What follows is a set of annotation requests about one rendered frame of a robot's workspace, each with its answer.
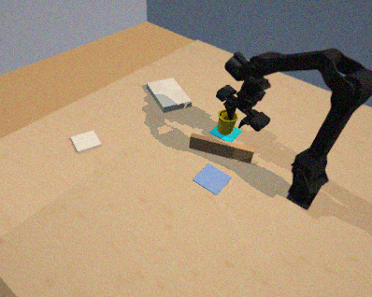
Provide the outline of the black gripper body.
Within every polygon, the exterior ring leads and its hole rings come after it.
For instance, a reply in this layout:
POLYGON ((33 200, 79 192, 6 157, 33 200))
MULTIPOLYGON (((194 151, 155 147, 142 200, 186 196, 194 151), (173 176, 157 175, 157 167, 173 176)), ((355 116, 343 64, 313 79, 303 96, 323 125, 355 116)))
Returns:
POLYGON ((266 116, 262 111, 259 113, 257 110, 252 109, 256 99, 260 96, 260 93, 257 97, 250 98, 244 95, 240 89, 239 92, 236 92, 230 85, 226 85, 217 91, 216 97, 221 101, 231 107, 235 106, 243 114, 245 114, 246 120, 249 121, 250 127, 256 132, 262 130, 269 122, 270 118, 266 116), (233 94, 236 94, 235 97, 233 94))

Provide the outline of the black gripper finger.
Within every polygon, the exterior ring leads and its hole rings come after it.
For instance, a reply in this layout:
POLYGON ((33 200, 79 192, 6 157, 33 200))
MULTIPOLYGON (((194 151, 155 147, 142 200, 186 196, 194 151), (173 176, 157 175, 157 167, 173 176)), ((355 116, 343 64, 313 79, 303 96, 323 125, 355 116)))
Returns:
POLYGON ((233 116, 235 115, 236 107, 235 106, 229 107, 226 103, 223 103, 223 105, 225 106, 229 120, 231 120, 233 116))
MULTIPOLYGON (((247 117, 247 116, 246 116, 247 117)), ((244 118, 244 119, 242 119, 241 120, 241 122, 239 123, 239 125, 238 125, 238 128, 241 128, 243 125, 250 125, 249 124, 249 121, 248 120, 246 120, 246 117, 244 118)))

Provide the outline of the olive yellow cup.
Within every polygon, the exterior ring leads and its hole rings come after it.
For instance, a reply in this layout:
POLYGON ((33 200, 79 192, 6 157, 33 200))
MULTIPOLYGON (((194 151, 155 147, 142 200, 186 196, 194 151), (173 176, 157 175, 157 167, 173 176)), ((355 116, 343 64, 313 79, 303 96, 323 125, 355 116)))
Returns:
POLYGON ((219 120, 217 129, 221 134, 231 134, 234 131, 238 115, 235 113, 233 118, 229 120, 226 109, 221 110, 218 113, 219 120))

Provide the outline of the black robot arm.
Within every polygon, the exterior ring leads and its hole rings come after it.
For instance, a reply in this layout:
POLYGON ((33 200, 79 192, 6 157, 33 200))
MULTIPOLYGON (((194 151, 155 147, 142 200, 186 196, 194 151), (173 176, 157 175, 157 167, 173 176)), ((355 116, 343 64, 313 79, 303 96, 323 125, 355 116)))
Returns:
POLYGON ((317 69, 325 85, 333 91, 331 108, 313 143, 310 148, 297 154, 292 164, 293 184, 287 198, 308 210, 321 186, 329 181, 325 172, 328 152, 354 110, 372 95, 372 71, 346 57, 338 49, 293 54, 269 51, 250 57, 249 62, 238 51, 228 60, 224 69, 236 81, 244 81, 241 86, 244 95, 254 98, 260 93, 255 106, 263 99, 265 90, 271 87, 264 76, 279 71, 317 69))

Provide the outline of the brown rectangular bar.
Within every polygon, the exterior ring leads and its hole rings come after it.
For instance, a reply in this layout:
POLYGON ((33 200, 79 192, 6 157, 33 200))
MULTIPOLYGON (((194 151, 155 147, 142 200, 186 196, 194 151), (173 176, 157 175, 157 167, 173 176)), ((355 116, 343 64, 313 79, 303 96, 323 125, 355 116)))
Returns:
POLYGON ((242 146, 220 139, 193 133, 190 136, 189 148, 201 150, 207 153, 223 156, 245 163, 251 162, 255 150, 255 148, 242 146))

